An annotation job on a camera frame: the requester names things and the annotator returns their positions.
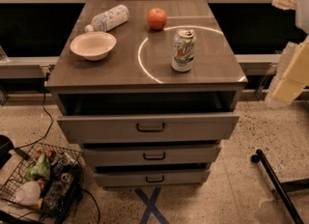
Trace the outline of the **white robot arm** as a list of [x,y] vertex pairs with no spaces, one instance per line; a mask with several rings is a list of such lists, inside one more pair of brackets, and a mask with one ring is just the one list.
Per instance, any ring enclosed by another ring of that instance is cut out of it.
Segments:
[[[295,26],[309,35],[309,0],[273,0],[282,10],[295,10]],[[270,82],[265,102],[278,108],[291,104],[309,86],[309,40],[288,42],[280,56],[276,75]]]

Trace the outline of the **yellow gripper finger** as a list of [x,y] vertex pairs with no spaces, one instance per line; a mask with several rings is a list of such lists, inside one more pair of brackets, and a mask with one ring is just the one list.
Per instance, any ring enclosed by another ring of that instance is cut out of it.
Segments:
[[289,42],[283,50],[276,75],[265,97],[267,107],[290,105],[309,86],[309,42]]

